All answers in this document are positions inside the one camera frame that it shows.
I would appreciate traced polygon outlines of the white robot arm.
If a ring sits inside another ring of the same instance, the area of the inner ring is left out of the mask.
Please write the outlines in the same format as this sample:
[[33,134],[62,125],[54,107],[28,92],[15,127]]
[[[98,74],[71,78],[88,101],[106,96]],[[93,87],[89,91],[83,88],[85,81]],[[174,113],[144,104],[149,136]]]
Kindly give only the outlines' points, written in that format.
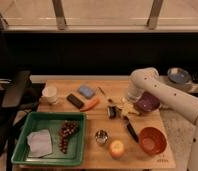
[[195,125],[187,171],[198,171],[198,97],[164,84],[153,67],[136,69],[131,73],[126,98],[137,101],[144,91],[151,93]]

